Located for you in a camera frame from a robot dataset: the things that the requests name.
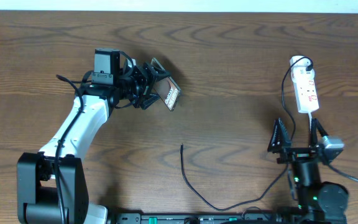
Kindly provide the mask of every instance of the power strip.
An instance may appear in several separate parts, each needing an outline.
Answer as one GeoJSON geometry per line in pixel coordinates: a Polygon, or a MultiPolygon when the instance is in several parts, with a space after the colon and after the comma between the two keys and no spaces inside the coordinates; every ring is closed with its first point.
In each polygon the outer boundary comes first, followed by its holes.
{"type": "MultiPolygon", "coordinates": [[[[292,57],[290,65],[302,57],[301,55],[292,57]]],[[[307,66],[310,64],[310,60],[304,58],[291,68],[291,79],[299,113],[311,113],[319,108],[316,86],[314,84],[314,69],[306,71],[307,66]]]]}

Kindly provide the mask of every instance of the wood grain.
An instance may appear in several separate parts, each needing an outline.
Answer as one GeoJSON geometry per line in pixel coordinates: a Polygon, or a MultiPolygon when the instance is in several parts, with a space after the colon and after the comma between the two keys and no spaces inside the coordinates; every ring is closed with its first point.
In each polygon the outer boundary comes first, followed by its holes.
{"type": "MultiPolygon", "coordinates": [[[[174,112],[114,111],[97,133],[84,167],[90,200],[143,212],[213,212],[185,185],[226,207],[258,197],[281,172],[266,148],[292,55],[313,58],[320,110],[313,115],[345,151],[334,165],[358,176],[358,15],[0,11],[0,223],[17,222],[16,162],[37,152],[66,118],[73,90],[94,48],[114,47],[138,61],[157,57],[181,86],[174,112]]],[[[288,107],[304,146],[308,118],[288,107]]],[[[322,178],[350,191],[349,223],[358,223],[358,184],[321,166],[322,178]]],[[[260,202],[294,205],[286,179],[260,202]]],[[[231,212],[241,212],[247,206],[231,212]]]]}

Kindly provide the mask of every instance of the power outlet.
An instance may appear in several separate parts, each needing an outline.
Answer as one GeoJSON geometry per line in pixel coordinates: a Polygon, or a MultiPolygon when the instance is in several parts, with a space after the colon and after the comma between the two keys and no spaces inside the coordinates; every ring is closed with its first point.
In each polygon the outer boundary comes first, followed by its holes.
{"type": "MultiPolygon", "coordinates": [[[[294,56],[290,63],[296,62],[302,56],[294,56]]],[[[316,85],[314,83],[314,69],[306,71],[310,65],[308,59],[302,59],[291,69],[291,78],[295,90],[296,105],[299,113],[311,113],[319,108],[316,85]]]]}

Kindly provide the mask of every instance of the white wall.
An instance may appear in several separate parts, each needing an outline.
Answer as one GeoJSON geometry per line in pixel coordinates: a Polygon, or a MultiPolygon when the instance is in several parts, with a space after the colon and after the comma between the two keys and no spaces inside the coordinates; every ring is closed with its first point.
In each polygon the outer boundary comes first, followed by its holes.
{"type": "Polygon", "coordinates": [[[358,13],[358,0],[0,0],[0,9],[358,13]]]}

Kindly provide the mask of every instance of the wooden tabletop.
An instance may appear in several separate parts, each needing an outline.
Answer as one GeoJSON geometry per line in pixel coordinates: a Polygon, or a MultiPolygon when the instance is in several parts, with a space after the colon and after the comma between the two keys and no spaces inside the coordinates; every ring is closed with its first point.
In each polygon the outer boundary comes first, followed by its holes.
{"type": "MultiPolygon", "coordinates": [[[[0,11],[0,223],[17,222],[18,158],[46,144],[71,110],[74,91],[55,75],[79,80],[93,69],[96,47],[138,62],[158,58],[183,96],[174,112],[162,101],[113,111],[83,163],[94,203],[214,212],[183,181],[181,143],[189,181],[212,204],[259,197],[284,168],[267,145],[274,119],[292,129],[280,85],[297,54],[314,60],[313,116],[346,143],[333,165],[358,177],[358,15],[0,11]]],[[[298,124],[295,146],[307,146],[308,117],[296,112],[289,79],[285,93],[298,124]]],[[[320,171],[347,187],[348,222],[358,223],[358,183],[320,171]]],[[[296,206],[287,178],[252,205],[296,206]]]]}

